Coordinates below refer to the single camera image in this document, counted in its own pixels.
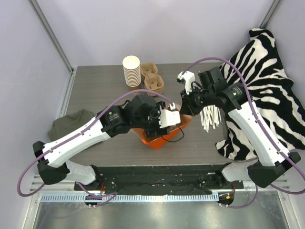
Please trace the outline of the cardboard cup carrier stack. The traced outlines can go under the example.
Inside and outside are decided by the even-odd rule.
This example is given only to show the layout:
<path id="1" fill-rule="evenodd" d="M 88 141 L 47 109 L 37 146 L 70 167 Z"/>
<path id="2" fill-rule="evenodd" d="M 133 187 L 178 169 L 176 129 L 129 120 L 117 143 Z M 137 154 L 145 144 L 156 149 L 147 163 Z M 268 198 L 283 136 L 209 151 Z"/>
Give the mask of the cardboard cup carrier stack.
<path id="1" fill-rule="evenodd" d="M 140 66 L 141 80 L 147 90 L 162 94 L 164 92 L 164 81 L 158 74 L 158 68 L 153 62 L 146 62 Z"/>

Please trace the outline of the orange paper bag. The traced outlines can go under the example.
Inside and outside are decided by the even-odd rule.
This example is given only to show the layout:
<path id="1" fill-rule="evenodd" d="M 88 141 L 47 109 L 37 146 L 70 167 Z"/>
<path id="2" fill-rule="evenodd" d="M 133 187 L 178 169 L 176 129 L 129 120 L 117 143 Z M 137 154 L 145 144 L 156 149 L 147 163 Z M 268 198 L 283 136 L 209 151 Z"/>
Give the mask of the orange paper bag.
<path id="1" fill-rule="evenodd" d="M 136 116 L 143 117 L 148 126 L 131 129 L 140 140 L 153 149 L 160 149 L 167 142 L 174 143 L 184 138 L 183 129 L 189 125 L 192 118 L 180 114 L 181 106 L 157 102 L 153 105 L 140 105 Z"/>

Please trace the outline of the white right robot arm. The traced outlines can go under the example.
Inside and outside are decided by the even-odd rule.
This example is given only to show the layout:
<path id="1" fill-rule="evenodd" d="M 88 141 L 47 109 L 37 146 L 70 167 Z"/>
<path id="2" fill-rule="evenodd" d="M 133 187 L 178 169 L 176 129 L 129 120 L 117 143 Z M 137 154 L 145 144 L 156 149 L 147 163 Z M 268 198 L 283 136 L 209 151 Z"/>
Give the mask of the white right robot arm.
<path id="1" fill-rule="evenodd" d="M 228 85 L 220 69 L 214 67 L 198 74 L 181 72 L 177 82 L 184 84 L 180 92 L 182 115 L 198 115 L 204 107 L 215 105 L 234 120 L 253 146 L 257 160 L 226 165 L 215 176 L 216 185 L 227 188 L 233 181 L 251 180 L 265 188 L 301 160 L 297 152 L 290 152 L 272 133 L 259 114 L 254 101 L 249 102 L 242 83 Z"/>

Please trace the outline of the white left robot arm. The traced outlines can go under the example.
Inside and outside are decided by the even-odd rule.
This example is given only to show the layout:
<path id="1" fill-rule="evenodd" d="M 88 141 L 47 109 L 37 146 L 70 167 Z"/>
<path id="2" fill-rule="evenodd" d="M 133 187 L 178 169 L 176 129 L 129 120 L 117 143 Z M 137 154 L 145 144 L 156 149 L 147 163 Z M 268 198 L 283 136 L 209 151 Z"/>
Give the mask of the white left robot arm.
<path id="1" fill-rule="evenodd" d="M 47 144 L 34 143 L 35 156 L 39 158 L 39 175 L 46 185 L 66 179 L 97 190 L 103 182 L 97 167 L 71 162 L 71 157 L 131 129 L 142 129 L 149 137 L 161 137 L 169 134 L 170 128 L 180 122 L 175 104 L 166 105 L 148 95 L 137 95 L 122 105 L 102 110 L 89 122 L 58 140 Z"/>

